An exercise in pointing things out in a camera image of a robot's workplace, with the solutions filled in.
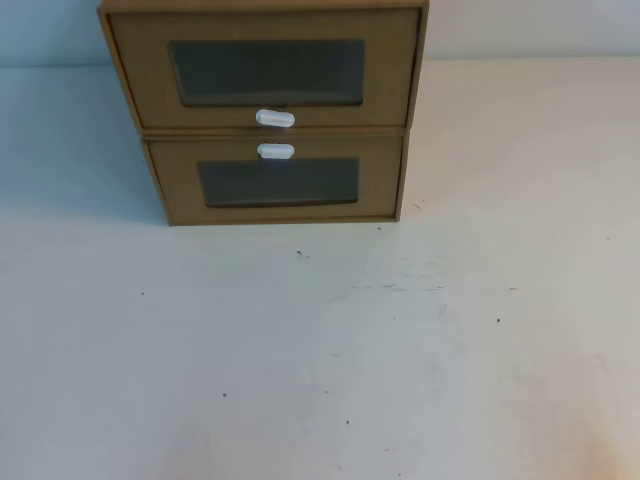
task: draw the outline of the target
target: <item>white handle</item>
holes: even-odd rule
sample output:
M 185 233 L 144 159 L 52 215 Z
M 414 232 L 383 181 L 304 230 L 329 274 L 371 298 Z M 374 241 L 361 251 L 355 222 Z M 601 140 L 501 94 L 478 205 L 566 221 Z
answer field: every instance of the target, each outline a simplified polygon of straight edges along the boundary
M 280 143 L 263 143 L 258 147 L 258 155 L 262 158 L 270 158 L 275 160 L 289 160 L 296 153 L 293 145 Z
M 260 125 L 269 127 L 289 128 L 296 123 L 296 117 L 286 112 L 274 112 L 273 110 L 258 110 L 256 120 Z

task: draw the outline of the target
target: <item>white tabletop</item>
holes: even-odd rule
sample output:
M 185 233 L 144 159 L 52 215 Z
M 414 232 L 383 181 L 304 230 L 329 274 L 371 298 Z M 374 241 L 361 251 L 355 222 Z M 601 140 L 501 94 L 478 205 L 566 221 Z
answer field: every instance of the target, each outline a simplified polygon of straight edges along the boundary
M 169 228 L 111 68 L 1 70 L 0 478 L 640 478 L 639 79 L 429 62 L 399 224 Z

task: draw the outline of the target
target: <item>stacked drawers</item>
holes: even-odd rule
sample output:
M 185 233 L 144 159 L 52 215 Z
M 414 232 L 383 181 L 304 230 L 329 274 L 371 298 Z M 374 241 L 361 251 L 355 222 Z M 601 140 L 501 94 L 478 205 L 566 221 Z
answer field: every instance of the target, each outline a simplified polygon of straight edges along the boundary
M 103 0 L 172 225 L 400 214 L 424 0 Z

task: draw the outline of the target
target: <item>tan drawer front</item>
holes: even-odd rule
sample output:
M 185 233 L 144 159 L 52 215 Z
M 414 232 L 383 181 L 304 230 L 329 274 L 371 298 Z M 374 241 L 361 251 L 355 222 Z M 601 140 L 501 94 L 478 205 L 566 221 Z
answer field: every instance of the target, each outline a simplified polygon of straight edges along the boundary
M 144 129 L 404 126 L 419 9 L 109 15 Z
M 258 154 L 261 145 L 274 143 L 295 153 L 290 159 Z M 147 146 L 177 225 L 381 220 L 395 214 L 401 137 L 278 136 Z

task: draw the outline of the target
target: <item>drawer window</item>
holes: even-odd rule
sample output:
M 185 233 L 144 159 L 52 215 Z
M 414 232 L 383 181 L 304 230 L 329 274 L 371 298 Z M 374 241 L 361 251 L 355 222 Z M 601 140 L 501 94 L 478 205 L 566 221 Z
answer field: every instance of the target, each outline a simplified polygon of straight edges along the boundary
M 185 106 L 361 105 L 362 40 L 172 41 Z
M 337 205 L 358 201 L 358 159 L 199 162 L 207 207 Z

